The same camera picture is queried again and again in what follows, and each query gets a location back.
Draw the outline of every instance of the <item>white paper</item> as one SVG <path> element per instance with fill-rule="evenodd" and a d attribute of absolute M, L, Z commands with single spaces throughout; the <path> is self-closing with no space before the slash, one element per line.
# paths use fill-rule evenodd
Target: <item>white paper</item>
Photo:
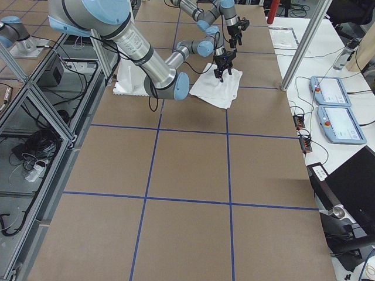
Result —
<path fill-rule="evenodd" d="M 298 41 L 293 28 L 270 28 L 270 34 L 275 49 L 297 49 Z"/>

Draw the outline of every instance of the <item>red object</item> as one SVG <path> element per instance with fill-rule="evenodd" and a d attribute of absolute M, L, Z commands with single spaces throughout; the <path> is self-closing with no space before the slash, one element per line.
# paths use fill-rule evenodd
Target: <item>red object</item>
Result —
<path fill-rule="evenodd" d="M 280 0 L 273 0 L 271 4 L 270 12 L 268 13 L 267 23 L 272 25 L 274 18 L 277 13 L 277 8 L 279 8 Z"/>

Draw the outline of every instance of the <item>white cloth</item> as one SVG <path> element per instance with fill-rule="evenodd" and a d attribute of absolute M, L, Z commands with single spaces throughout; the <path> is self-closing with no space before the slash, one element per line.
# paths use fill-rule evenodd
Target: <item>white cloth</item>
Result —
<path fill-rule="evenodd" d="M 209 71 L 201 74 L 190 90 L 190 94 L 216 107 L 227 109 L 230 108 L 232 100 L 237 98 L 242 71 L 233 68 L 231 69 L 232 75 L 229 75 L 228 70 L 225 70 L 223 73 L 224 82 L 220 82 L 214 74 L 216 68 L 217 66 L 214 64 Z"/>

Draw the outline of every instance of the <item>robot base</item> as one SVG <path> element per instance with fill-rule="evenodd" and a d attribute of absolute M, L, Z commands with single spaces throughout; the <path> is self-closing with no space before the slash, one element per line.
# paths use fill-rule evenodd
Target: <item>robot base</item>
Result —
<path fill-rule="evenodd" d="M 46 40 L 46 39 L 33 38 L 33 40 L 35 41 L 37 46 L 41 46 L 41 45 L 44 46 L 49 43 L 49 40 Z M 9 52 L 15 59 L 37 59 L 44 49 L 45 48 L 36 48 L 36 50 L 32 52 L 24 54 L 24 53 L 21 53 L 18 50 L 17 45 L 15 45 L 13 48 L 11 48 Z"/>

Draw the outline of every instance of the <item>white plug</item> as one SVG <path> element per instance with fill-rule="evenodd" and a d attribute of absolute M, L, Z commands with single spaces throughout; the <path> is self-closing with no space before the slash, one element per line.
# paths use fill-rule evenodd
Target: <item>white plug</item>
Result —
<path fill-rule="evenodd" d="M 43 173 L 43 171 L 47 168 L 48 160 L 38 160 L 35 162 L 33 169 L 28 172 L 25 180 L 30 183 L 36 181 L 36 179 Z"/>

